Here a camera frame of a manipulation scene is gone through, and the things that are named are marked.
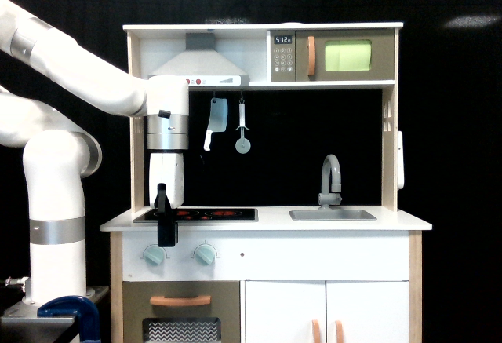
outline stove knob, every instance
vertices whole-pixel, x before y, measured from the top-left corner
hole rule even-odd
[[[158,266],[164,261],[164,250],[158,246],[149,246],[144,251],[144,259],[150,265]]]
[[[216,259],[216,250],[211,245],[203,243],[195,249],[195,260],[201,265],[211,265]]]

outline range hood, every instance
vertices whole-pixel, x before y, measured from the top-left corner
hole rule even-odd
[[[149,74],[186,78],[190,86],[248,86],[249,75],[215,50],[214,33],[187,33],[186,49]]]

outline wooden handle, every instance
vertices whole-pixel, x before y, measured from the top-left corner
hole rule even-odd
[[[211,304],[211,296],[197,296],[191,298],[166,298],[164,296],[152,296],[151,305],[157,306],[202,306]]]
[[[321,343],[321,327],[316,319],[312,320],[312,333],[314,334],[314,343]]]
[[[312,76],[315,73],[315,42],[314,36],[308,36],[308,75]]]
[[[336,324],[336,343],[344,343],[344,329],[342,321],[335,321]]]

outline microwave window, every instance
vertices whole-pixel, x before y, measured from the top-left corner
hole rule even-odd
[[[371,69],[371,41],[326,41],[326,71],[369,71]]]

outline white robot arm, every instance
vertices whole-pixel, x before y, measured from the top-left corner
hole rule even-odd
[[[183,78],[134,78],[9,0],[0,0],[0,49],[102,111],[147,115],[147,142],[153,151],[151,205],[158,184],[166,185],[172,208],[183,203],[182,151],[187,149],[188,117],[188,86]],[[99,144],[50,106],[1,87],[0,144],[25,147],[32,301],[41,304],[59,296],[85,294],[80,178],[99,167]]]

